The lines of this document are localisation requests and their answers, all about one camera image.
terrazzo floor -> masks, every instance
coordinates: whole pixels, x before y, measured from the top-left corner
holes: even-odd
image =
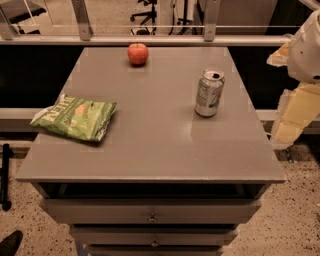
[[[239,235],[224,249],[224,256],[319,256],[320,255],[320,168],[315,136],[302,136],[291,148],[292,162],[284,151],[276,155],[286,175],[284,184],[272,185],[262,197],[262,207]],[[39,207],[38,192],[28,183],[15,180],[31,141],[9,143],[9,199],[12,208],[0,209],[0,240],[14,230],[24,234],[16,256],[76,256],[67,225],[56,224]]]

green snack bag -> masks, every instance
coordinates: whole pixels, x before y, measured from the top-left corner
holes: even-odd
[[[59,104],[37,113],[31,125],[79,140],[101,141],[116,105],[62,95]]]

black shoe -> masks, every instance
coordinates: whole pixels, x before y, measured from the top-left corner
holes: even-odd
[[[0,243],[1,256],[14,256],[19,248],[23,234],[17,230]]]

drawer cabinet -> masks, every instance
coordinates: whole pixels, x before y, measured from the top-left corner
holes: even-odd
[[[236,230],[180,227],[72,227],[71,235],[83,244],[139,246],[223,246],[237,235]]]
[[[89,246],[92,254],[106,256],[220,256],[223,251],[219,247],[143,247],[143,246]]]
[[[238,224],[259,209],[259,200],[47,199],[41,207],[68,224]]]

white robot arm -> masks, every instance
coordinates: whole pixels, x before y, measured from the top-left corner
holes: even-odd
[[[280,60],[280,65],[286,60],[289,76],[300,82],[294,91],[284,91],[271,130],[271,145],[283,150],[320,114],[320,10],[310,15],[289,47],[280,48],[274,59]]]
[[[291,39],[287,66],[290,77],[320,84],[320,10],[313,12]]]

